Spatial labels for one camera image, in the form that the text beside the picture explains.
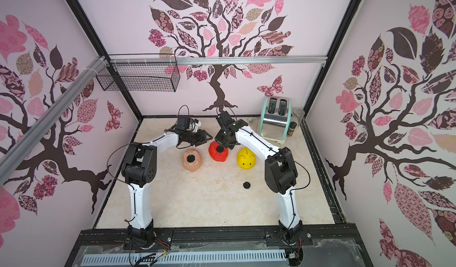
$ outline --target wall mural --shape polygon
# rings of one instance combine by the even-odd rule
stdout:
[[[444,190],[452,188],[455,179],[430,177],[420,167],[431,163],[436,171],[456,170],[454,164],[433,156],[434,152],[456,153],[456,135],[448,131],[456,127],[456,88],[452,86],[456,69],[435,73],[437,68],[456,61],[455,6],[456,0],[435,0],[432,14],[424,6],[410,6],[408,19],[412,30],[396,27],[382,33],[373,43],[367,60],[360,56],[353,61],[353,77],[343,84],[346,90],[336,97],[336,103],[346,113],[341,122],[346,126],[349,148],[341,166],[326,161],[335,173],[334,185],[339,182],[346,200],[344,178],[356,156],[362,155],[365,165],[372,165],[373,177],[383,172],[387,203],[394,195],[402,214],[431,241],[433,218],[456,246],[456,205],[443,195]],[[382,40],[386,35],[393,38],[393,43],[387,46]],[[406,59],[416,61],[417,66],[410,67],[411,62],[408,66],[401,64]],[[428,146],[434,142],[440,150]],[[402,158],[399,154],[403,151],[416,157]],[[382,220],[380,223],[382,235],[386,232],[390,236],[384,235],[380,241],[382,252],[388,259],[396,257],[396,266],[430,266],[419,255],[399,250],[385,223]]]
[[[245,5],[240,4],[240,0],[154,1],[154,7],[151,7],[152,18],[160,30],[151,29],[149,40],[155,46],[162,47],[161,57],[167,58],[171,53],[190,58],[286,56],[293,48],[282,45],[291,32],[278,31],[286,17],[279,16],[284,0],[275,0],[270,8],[265,3],[272,0],[247,0]],[[163,8],[163,3],[172,10],[155,8]],[[180,12],[186,9],[194,12],[181,16]],[[167,42],[172,42],[174,47],[165,46]],[[214,89],[217,99],[203,111],[214,108],[223,111],[225,107],[237,106],[225,100],[219,82],[222,74],[225,78],[237,78],[238,72],[246,78],[252,78],[252,74],[263,74],[273,68],[270,64],[225,64],[179,66],[179,71],[186,73],[187,80],[191,77],[199,82],[209,79],[209,85]],[[272,87],[261,86],[257,89],[266,96],[272,96],[282,91],[281,82],[282,76],[279,76]]]
[[[5,123],[0,126],[0,152],[3,154],[20,140],[46,108],[54,104],[58,94],[65,92],[64,85],[73,82],[79,74],[77,59],[72,58],[71,63],[64,64],[57,46],[49,51],[48,42],[37,29],[24,24],[35,42],[33,48],[26,48],[22,44],[28,36],[20,31],[19,20],[7,15],[6,22],[0,21],[0,53],[5,59],[5,63],[0,63],[0,77],[8,91],[0,93],[0,121]],[[8,56],[20,52],[27,53],[15,60],[17,74],[8,65],[12,62]],[[95,174],[90,170],[69,167],[67,162],[67,156],[77,155],[77,150],[81,149],[79,146],[82,143],[77,135],[89,133],[93,129],[89,122],[95,116],[98,100],[90,99],[93,90],[94,82],[91,81],[40,140],[43,149],[36,155],[27,156],[19,165],[17,170],[23,170],[23,175],[5,181],[4,184],[17,183],[14,194],[0,188],[0,233],[14,228],[14,219],[19,218],[16,207],[38,215],[38,202],[53,196],[57,185],[64,182],[84,181],[90,184],[94,212],[98,190],[105,190],[111,182],[102,182],[107,171]],[[116,121],[121,115],[110,102],[108,110],[111,121]],[[48,174],[38,176],[40,166]]]

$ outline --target pink leaf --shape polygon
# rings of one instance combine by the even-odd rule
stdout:
[[[401,92],[398,92],[397,94],[395,94],[391,100],[389,101],[389,106],[394,109],[394,110],[398,110],[401,108],[402,106],[402,93]]]
[[[202,35],[203,35],[204,39],[206,39],[206,40],[211,40],[212,37],[214,37],[212,32],[210,30],[208,30],[207,28],[204,28],[204,30],[202,31]]]
[[[378,126],[385,126],[387,125],[388,123],[390,123],[390,121],[392,120],[393,118],[391,116],[380,116],[379,118],[377,118],[376,120],[374,120],[373,122],[378,125]]]
[[[12,110],[13,104],[7,99],[0,98],[0,114],[6,115]]]
[[[419,116],[425,115],[432,105],[432,98],[422,99],[413,105],[413,111]]]
[[[391,196],[393,194],[393,190],[391,189],[391,182],[388,181],[386,184],[383,185],[383,195],[385,196],[386,203],[391,201]]]
[[[236,46],[237,44],[239,44],[240,40],[241,40],[241,36],[239,34],[233,34],[228,38],[228,42],[232,46]]]
[[[408,134],[408,141],[411,145],[424,146],[433,142],[432,138],[421,128],[413,128]]]
[[[90,132],[92,130],[93,126],[90,125],[84,125],[82,127],[79,127],[79,130],[82,132]]]
[[[27,105],[27,112],[32,116],[42,116],[44,114],[44,105],[40,98],[36,97]]]

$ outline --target piggy bank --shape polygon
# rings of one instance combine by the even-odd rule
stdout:
[[[237,154],[239,167],[248,170],[255,165],[255,154],[248,148],[242,148]]]

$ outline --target marble floor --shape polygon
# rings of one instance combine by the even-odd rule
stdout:
[[[212,136],[220,129],[215,118],[199,121],[201,129]],[[256,130],[258,119],[250,121],[249,125]],[[176,119],[144,119],[135,141],[155,138],[175,122]],[[252,169],[239,168],[237,154],[242,145],[230,150],[225,162],[216,162],[208,153],[210,142],[196,147],[202,155],[202,166],[194,173],[182,167],[182,154],[186,149],[171,148],[158,155],[157,175],[151,184],[154,226],[277,225],[280,215],[277,195],[265,183],[264,164],[257,158]],[[334,224],[301,129],[296,129],[285,145],[271,143],[287,146],[295,161],[311,175],[311,184],[296,191],[297,210],[303,224]],[[299,188],[306,185],[309,178],[302,167],[296,167],[296,187]],[[245,189],[244,182],[249,182],[251,187]],[[127,185],[117,181],[96,228],[126,228],[128,224],[124,219],[130,219],[130,198]]]

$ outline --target wire basket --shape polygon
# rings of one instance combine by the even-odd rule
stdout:
[[[141,54],[140,56],[144,57],[145,55],[147,58],[141,59],[112,59],[114,55],[110,55],[109,57],[112,59],[111,68],[108,66],[97,75],[97,80],[103,90],[119,91],[114,78],[120,78],[128,91],[175,92],[181,77],[175,55]]]

